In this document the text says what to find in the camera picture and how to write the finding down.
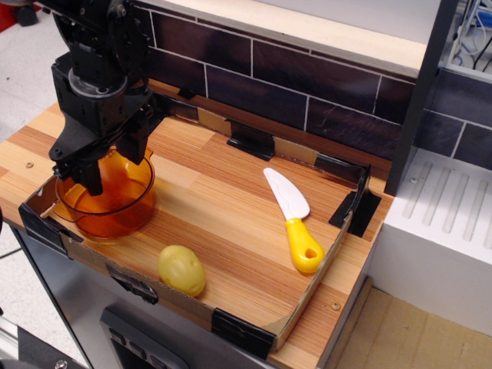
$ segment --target orange pot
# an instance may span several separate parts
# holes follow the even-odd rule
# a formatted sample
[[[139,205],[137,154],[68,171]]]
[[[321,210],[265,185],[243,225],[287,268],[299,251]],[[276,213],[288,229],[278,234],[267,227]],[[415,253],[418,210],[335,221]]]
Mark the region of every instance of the orange pot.
[[[58,204],[54,212],[96,238],[117,238],[133,232],[147,223],[154,212],[151,155],[148,148],[144,160],[136,165],[111,149],[98,163],[103,187],[99,196],[91,196],[71,178],[57,180]]]

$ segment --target beige floor mat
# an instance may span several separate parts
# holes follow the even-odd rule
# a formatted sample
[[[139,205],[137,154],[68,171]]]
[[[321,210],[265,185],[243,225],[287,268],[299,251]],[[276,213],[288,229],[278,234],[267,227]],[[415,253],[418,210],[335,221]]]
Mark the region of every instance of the beige floor mat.
[[[359,295],[326,369],[492,368],[491,337],[371,286]]]

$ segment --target toy kitchen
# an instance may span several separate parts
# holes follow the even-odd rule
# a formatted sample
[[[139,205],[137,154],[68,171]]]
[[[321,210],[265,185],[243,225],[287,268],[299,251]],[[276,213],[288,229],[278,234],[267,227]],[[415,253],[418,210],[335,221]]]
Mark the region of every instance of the toy kitchen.
[[[437,3],[417,42],[251,0],[38,2],[69,53],[58,104],[0,144],[0,206],[87,365],[325,368],[368,280],[491,335],[485,286],[405,263],[445,208],[490,275],[490,188],[458,170],[489,175],[463,149],[481,122],[437,133],[476,3]],[[481,302],[443,311],[419,278]]]

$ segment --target screw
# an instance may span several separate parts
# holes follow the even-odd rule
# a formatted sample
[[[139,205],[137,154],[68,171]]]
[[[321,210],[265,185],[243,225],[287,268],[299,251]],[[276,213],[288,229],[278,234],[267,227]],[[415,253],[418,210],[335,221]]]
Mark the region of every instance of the screw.
[[[68,363],[65,360],[60,360],[55,365],[55,369],[67,369],[67,367],[68,367]]]
[[[338,311],[338,310],[340,310],[341,305],[339,303],[337,303],[337,302],[334,302],[334,303],[331,304],[331,308],[333,310],[335,310],[335,311]]]
[[[116,7],[116,15],[118,18],[124,17],[126,15],[126,9],[123,4],[120,4]]]

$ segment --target knife handle hole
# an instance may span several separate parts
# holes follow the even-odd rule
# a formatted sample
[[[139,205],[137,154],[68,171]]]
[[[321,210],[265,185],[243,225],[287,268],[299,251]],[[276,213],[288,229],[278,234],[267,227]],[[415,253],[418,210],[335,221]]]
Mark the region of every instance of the knife handle hole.
[[[313,250],[312,248],[308,248],[306,250],[306,258],[312,259],[317,257],[317,251]]]

